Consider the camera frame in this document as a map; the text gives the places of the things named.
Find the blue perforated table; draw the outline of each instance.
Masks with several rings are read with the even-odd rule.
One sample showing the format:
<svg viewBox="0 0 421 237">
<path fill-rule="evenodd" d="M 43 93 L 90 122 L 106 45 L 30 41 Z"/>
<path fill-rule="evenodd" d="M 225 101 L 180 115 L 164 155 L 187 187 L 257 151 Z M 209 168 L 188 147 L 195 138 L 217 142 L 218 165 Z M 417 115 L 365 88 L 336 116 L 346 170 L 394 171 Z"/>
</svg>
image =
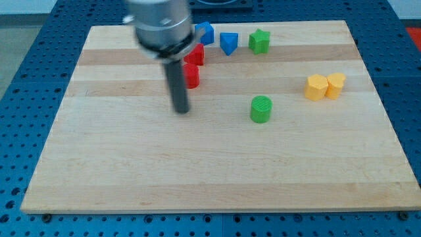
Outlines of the blue perforated table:
<svg viewBox="0 0 421 237">
<path fill-rule="evenodd" d="M 254 0 L 195 11 L 196 23 L 346 20 L 418 181 L 421 61 L 386 0 Z M 58 0 L 0 102 L 0 236 L 421 236 L 421 212 L 25 215 L 19 207 L 89 29 L 120 24 L 120 1 Z"/>
</svg>

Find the green cylinder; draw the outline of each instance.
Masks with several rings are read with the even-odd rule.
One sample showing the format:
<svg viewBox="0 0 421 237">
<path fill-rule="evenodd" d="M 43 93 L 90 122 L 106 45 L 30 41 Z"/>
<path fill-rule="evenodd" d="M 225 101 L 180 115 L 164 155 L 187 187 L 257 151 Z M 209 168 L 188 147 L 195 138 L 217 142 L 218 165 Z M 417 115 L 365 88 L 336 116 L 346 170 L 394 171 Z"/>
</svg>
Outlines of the green cylinder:
<svg viewBox="0 0 421 237">
<path fill-rule="evenodd" d="M 256 96 L 251 101 L 250 118 L 257 123 L 268 122 L 271 110 L 272 101 L 269 97 L 263 95 Z"/>
</svg>

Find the wood grain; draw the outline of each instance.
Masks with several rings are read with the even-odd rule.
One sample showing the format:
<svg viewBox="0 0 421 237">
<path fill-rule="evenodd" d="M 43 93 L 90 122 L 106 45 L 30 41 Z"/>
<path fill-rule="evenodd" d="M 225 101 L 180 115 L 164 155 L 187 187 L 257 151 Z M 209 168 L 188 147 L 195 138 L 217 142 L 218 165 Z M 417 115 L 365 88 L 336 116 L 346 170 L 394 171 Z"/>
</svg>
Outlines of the wood grain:
<svg viewBox="0 0 421 237">
<path fill-rule="evenodd" d="M 87 37 L 21 206 L 27 213 L 412 210 L 416 182 L 343 21 L 216 24 L 270 30 L 267 55 L 205 48 L 191 111 L 172 112 L 162 68 L 133 29 Z M 338 100 L 304 98 L 307 76 L 343 72 Z M 249 107 L 263 94 L 271 119 Z"/>
</svg>

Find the green block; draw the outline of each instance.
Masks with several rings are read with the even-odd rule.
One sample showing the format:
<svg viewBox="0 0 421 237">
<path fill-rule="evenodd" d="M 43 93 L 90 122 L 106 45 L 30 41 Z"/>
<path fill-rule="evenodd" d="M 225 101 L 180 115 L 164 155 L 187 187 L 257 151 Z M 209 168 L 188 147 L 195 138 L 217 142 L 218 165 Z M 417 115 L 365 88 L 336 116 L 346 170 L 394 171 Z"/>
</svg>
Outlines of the green block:
<svg viewBox="0 0 421 237">
<path fill-rule="evenodd" d="M 255 33 L 249 36 L 249 49 L 258 55 L 259 53 L 268 53 L 270 43 L 270 32 L 257 29 Z"/>
<path fill-rule="evenodd" d="M 257 123 L 268 122 L 271 110 L 272 101 L 269 97 L 263 95 L 256 96 L 251 101 L 250 118 Z"/>
</svg>

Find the yellow hexagonal block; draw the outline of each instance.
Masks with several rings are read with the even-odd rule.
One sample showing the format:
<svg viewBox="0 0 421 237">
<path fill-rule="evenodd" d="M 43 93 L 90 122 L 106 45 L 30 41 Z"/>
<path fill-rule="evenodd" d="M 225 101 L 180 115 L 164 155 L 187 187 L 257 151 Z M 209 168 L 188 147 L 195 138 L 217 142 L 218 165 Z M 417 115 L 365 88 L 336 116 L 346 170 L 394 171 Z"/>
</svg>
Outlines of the yellow hexagonal block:
<svg viewBox="0 0 421 237">
<path fill-rule="evenodd" d="M 325 76 L 314 74 L 307 78 L 304 88 L 304 95 L 307 99 L 318 101 L 324 97 L 328 89 L 328 79 Z"/>
<path fill-rule="evenodd" d="M 342 92 L 344 81 L 347 79 L 344 73 L 336 72 L 327 76 L 328 90 L 326 96 L 330 99 L 337 99 Z"/>
</svg>

